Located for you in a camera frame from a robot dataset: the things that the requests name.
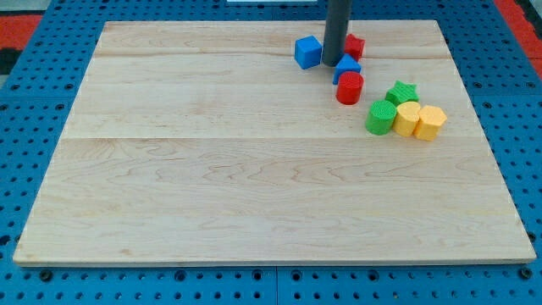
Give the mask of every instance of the green block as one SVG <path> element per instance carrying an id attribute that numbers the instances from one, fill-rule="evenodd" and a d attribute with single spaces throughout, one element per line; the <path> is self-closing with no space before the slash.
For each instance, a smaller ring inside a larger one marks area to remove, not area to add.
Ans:
<path id="1" fill-rule="evenodd" d="M 397 80 L 395 86 L 386 93 L 386 100 L 392 102 L 396 107 L 404 102 L 418 102 L 419 97 L 416 94 L 416 85 L 405 84 Z"/>
<path id="2" fill-rule="evenodd" d="M 365 128 L 374 135 L 385 135 L 390 132 L 396 115 L 397 109 L 392 102 L 376 101 L 369 109 Z"/>

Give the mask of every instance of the wood grain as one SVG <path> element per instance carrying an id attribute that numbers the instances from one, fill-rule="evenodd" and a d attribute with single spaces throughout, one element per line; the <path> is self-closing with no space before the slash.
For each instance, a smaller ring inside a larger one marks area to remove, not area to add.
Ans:
<path id="1" fill-rule="evenodd" d="M 22 266 L 413 265 L 535 258 L 434 21 L 352 21 L 335 101 L 295 39 L 321 21 L 108 22 L 14 254 Z M 363 128 L 395 80 L 448 122 Z"/>

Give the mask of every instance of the blue cube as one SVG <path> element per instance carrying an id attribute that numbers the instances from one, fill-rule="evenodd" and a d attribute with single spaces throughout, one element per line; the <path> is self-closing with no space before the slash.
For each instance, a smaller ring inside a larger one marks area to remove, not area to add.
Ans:
<path id="1" fill-rule="evenodd" d="M 322 44 L 315 36 L 299 39 L 296 41 L 294 58 L 302 69 L 317 66 L 322 59 Z"/>
<path id="2" fill-rule="evenodd" d="M 340 62 L 335 66 L 335 74 L 333 75 L 333 85 L 339 83 L 339 77 L 346 71 L 362 72 L 362 66 L 349 54 L 343 55 Z"/>

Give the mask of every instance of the yellow block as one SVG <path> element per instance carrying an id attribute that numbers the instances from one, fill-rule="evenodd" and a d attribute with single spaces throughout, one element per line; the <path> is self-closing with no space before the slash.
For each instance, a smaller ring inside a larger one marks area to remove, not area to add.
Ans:
<path id="1" fill-rule="evenodd" d="M 448 119 L 441 108 L 425 106 L 419 112 L 420 120 L 414 129 L 416 138 L 425 141 L 434 140 L 439 134 L 440 128 Z"/>
<path id="2" fill-rule="evenodd" d="M 418 102 L 405 102 L 397 106 L 397 115 L 391 128 L 401 136 L 411 136 L 420 120 L 420 107 Z"/>

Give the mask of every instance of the green star-shaped block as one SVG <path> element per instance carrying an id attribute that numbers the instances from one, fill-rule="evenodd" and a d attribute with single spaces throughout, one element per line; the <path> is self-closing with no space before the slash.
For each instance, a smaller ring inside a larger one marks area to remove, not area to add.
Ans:
<path id="1" fill-rule="evenodd" d="M 416 85 L 405 84 L 397 80 L 395 86 L 386 93 L 386 100 L 392 102 L 396 107 L 404 102 L 417 102 L 419 97 L 416 94 Z"/>

